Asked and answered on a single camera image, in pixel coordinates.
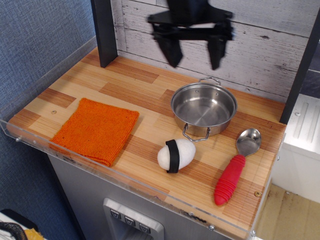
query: wooden floor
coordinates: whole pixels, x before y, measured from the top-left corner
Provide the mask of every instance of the wooden floor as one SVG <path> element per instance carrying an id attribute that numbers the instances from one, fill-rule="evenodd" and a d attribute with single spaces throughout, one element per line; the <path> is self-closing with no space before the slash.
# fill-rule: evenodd
<path id="1" fill-rule="evenodd" d="M 256 236 L 263 240 L 320 240 L 320 203 L 271 185 Z"/>

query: blue wall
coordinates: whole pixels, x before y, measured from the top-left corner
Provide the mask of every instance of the blue wall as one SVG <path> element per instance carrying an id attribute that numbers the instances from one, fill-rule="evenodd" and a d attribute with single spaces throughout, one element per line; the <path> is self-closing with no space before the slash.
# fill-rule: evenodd
<path id="1" fill-rule="evenodd" d="M 89 0 L 0 1 L 0 118 L 8 121 L 95 45 Z M 1 209 L 30 219 L 48 239 L 79 239 L 44 153 L 2 131 Z"/>

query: button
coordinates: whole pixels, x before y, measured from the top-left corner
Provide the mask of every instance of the button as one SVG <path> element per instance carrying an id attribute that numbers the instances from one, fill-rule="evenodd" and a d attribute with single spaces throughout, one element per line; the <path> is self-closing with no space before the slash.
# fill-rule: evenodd
<path id="1" fill-rule="evenodd" d="M 121 215 L 119 212 L 110 209 L 110 213 L 111 213 L 112 217 L 114 217 L 115 219 L 121 219 Z"/>
<path id="2" fill-rule="evenodd" d="M 147 226 L 139 223 L 139 228 L 140 228 L 140 230 L 141 230 L 142 232 L 144 232 L 144 233 L 146 233 L 146 234 L 150 234 L 150 228 L 149 228 L 149 227 L 147 227 Z"/>
<path id="3" fill-rule="evenodd" d="M 133 219 L 131 219 L 131 218 L 129 218 L 129 217 L 124 216 L 124 220 L 125 220 L 125 223 L 126 223 L 126 224 L 129 224 L 129 225 L 132 226 L 132 227 L 135 227 L 135 226 L 136 226 L 135 220 L 133 220 Z"/>

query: yellow object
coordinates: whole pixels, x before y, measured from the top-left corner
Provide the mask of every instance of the yellow object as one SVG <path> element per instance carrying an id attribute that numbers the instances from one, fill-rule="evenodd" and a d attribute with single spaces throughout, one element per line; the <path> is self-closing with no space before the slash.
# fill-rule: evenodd
<path id="1" fill-rule="evenodd" d="M 37 232 L 34 228 L 24 230 L 24 233 L 28 240 L 44 240 L 44 237 Z"/>

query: black vertical post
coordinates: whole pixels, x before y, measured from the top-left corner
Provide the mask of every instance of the black vertical post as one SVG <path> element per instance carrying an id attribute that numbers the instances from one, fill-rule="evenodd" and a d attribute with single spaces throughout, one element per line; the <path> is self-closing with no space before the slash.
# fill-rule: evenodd
<path id="1" fill-rule="evenodd" d="M 105 68 L 117 56 L 117 44 L 110 0 L 91 0 L 100 66 Z"/>
<path id="2" fill-rule="evenodd" d="M 280 123 L 288 124 L 291 113 L 295 107 L 297 98 L 299 96 L 302 84 L 305 80 L 306 74 L 308 72 L 311 60 L 316 51 L 317 45 L 320 38 L 320 9 L 318 15 L 316 16 L 308 43 L 304 50 L 298 71 L 296 72 L 294 82 L 292 84 L 289 96 L 286 100 L 284 110 L 280 119 Z"/>

